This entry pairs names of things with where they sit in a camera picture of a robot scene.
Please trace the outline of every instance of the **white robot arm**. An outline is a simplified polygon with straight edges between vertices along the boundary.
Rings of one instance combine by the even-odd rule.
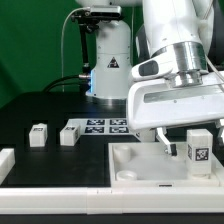
[[[135,6],[142,0],[77,0],[90,7],[90,14],[110,14],[115,6]],[[100,20],[96,30],[97,63],[91,70],[89,100],[100,104],[124,104],[128,95],[128,75],[131,71],[131,31],[124,21]]]
[[[171,155],[172,145],[163,135],[167,127],[224,117],[223,79],[208,73],[198,33],[195,6],[200,2],[143,0],[151,59],[132,69],[135,84],[129,91],[127,118],[134,131],[157,129]]]

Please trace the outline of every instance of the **white cube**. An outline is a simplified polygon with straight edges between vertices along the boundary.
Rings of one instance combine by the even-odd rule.
[[[187,131],[186,165],[191,175],[211,174],[213,136],[206,129]]]
[[[47,125],[33,125],[30,133],[30,147],[44,147],[47,140]]]
[[[74,146],[80,137],[80,125],[66,125],[60,132],[60,144]]]

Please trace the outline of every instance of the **black table surface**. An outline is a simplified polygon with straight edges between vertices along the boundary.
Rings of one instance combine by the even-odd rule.
[[[16,164],[1,188],[110,187],[109,142],[136,142],[134,136],[81,136],[60,146],[59,132],[72,118],[125,118],[126,106],[87,102],[77,93],[26,93],[0,110],[0,150],[15,149]],[[44,148],[30,148],[34,124],[48,125]],[[0,223],[224,223],[224,214],[1,215]]]

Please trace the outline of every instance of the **qr code sticker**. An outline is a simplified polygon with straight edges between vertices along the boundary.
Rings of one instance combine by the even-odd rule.
[[[98,134],[98,133],[104,133],[103,127],[87,127],[85,129],[86,134]]]
[[[110,133],[113,133],[113,134],[116,134],[116,133],[125,134],[125,133],[129,133],[129,131],[128,131],[127,127],[110,127]]]
[[[192,160],[192,148],[188,145],[188,157]]]
[[[43,131],[43,128],[34,128],[33,131]]]
[[[87,125],[105,125],[105,120],[88,120]]]
[[[196,149],[196,161],[207,161],[208,160],[209,149]]]
[[[110,125],[127,125],[126,119],[113,119],[110,120]]]
[[[74,128],[74,127],[67,127],[65,130],[66,130],[66,131],[74,131],[75,128]]]

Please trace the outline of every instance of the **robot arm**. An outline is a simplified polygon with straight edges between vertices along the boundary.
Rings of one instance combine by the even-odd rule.
[[[127,117],[134,131],[157,129],[171,155],[175,151],[164,138],[166,128],[224,117],[223,79],[208,73],[198,33],[199,2],[168,0],[161,7],[163,0],[143,0],[151,59],[132,69],[135,84],[129,91]]]

